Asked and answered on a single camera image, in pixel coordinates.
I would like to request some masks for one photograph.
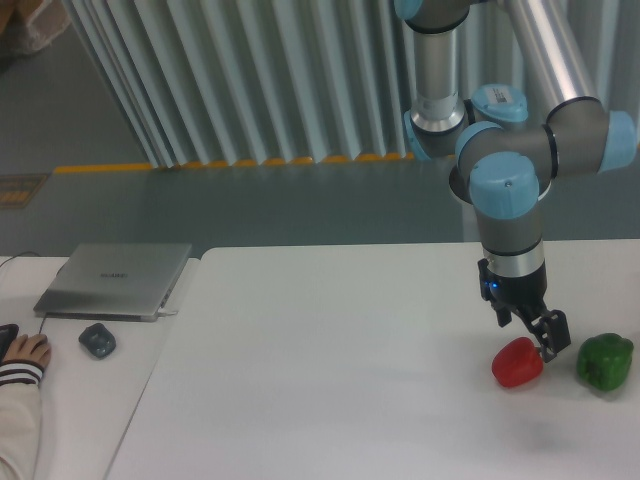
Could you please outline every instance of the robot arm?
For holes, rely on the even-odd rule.
[[[557,1],[496,2],[509,14],[548,114],[545,124],[525,129],[526,99],[506,85],[458,98],[456,29],[480,2],[396,0],[415,44],[417,98],[405,127],[416,158],[455,152],[451,188],[474,205],[484,249],[482,298],[501,327],[512,314],[520,317],[549,361],[571,340],[565,315],[544,303],[539,197],[558,175],[631,163],[636,128],[628,114],[605,112]]]

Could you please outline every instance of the green bell pepper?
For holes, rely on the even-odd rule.
[[[633,342],[618,334],[592,337],[580,347],[578,376],[598,390],[615,390],[627,379],[632,353]]]

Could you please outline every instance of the white sleeve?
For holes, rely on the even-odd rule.
[[[31,480],[40,441],[42,370],[0,366],[0,480]]]

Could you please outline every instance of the laptop logo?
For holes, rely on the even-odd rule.
[[[102,278],[127,278],[129,276],[128,273],[101,273],[100,277]]]

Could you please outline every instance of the laptop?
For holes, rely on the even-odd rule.
[[[38,316],[154,321],[189,244],[81,244],[34,307]]]

